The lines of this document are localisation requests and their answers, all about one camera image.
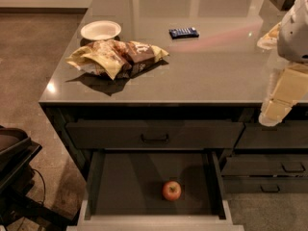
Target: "cable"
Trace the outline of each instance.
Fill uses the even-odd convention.
[[[45,184],[44,178],[42,177],[41,173],[38,170],[32,168],[32,171],[38,173],[38,175],[40,176],[40,179],[42,181],[42,185],[43,185],[43,189],[44,189],[44,196],[43,196],[43,200],[40,202],[40,204],[41,204],[41,206],[44,206],[44,202],[45,202],[45,198],[46,198],[46,184]]]

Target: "apple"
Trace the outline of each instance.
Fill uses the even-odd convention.
[[[175,201],[181,196],[181,186],[176,181],[167,181],[162,189],[163,197],[168,201]]]

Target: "blue package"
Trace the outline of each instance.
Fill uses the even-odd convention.
[[[169,29],[172,39],[198,38],[199,33],[194,27]]]

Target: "open drawer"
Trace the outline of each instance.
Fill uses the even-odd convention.
[[[244,126],[229,120],[78,120],[66,125],[78,149],[233,148]]]
[[[176,180],[181,197],[167,201],[162,186]],[[213,153],[170,151],[95,152],[78,230],[233,229],[222,198]]]

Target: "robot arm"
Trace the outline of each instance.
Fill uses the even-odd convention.
[[[269,96],[259,116],[259,122],[265,126],[281,122],[308,92],[308,0],[295,0],[281,23],[273,29],[278,32],[278,55],[290,64],[272,73]]]

